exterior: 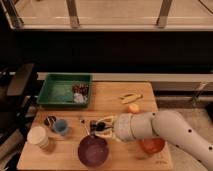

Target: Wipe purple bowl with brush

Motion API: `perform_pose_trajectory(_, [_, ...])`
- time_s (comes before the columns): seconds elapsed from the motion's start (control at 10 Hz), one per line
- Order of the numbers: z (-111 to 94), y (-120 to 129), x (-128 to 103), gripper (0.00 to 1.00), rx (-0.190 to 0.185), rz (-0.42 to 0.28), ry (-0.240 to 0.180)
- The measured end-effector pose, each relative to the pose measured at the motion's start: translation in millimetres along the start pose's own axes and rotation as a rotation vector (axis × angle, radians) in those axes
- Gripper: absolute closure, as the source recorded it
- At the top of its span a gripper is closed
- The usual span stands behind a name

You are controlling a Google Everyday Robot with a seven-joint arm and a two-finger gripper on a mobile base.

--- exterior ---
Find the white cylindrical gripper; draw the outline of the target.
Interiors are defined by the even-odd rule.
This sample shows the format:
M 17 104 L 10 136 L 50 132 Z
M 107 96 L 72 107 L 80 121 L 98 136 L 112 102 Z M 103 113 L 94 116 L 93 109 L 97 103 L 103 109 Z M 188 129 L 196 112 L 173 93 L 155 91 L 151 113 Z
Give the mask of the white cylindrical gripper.
M 116 137 L 121 141 L 131 141 L 133 139 L 131 128 L 130 128 L 131 115 L 121 114 L 116 116 L 107 116 L 97 121 L 114 123 L 113 132 L 98 132 L 95 131 L 95 135 L 105 139 L 116 140 Z

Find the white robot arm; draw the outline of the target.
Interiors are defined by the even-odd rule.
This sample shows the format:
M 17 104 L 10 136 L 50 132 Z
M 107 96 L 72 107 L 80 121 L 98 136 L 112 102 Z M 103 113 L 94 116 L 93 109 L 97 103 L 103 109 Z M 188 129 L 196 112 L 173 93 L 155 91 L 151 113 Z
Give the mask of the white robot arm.
M 213 143 L 200 136 L 177 111 L 124 113 L 101 118 L 98 123 L 106 121 L 110 128 L 96 131 L 96 136 L 122 142 L 159 137 L 194 157 L 208 171 L 213 171 Z

